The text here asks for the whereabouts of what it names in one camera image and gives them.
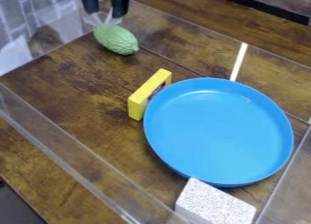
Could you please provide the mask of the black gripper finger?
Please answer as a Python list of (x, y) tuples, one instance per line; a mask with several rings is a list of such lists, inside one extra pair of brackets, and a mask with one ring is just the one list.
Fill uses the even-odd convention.
[(110, 0), (113, 13), (113, 18), (119, 18), (127, 13), (129, 0)]
[(87, 14), (98, 11), (98, 0), (81, 0), (81, 3)]

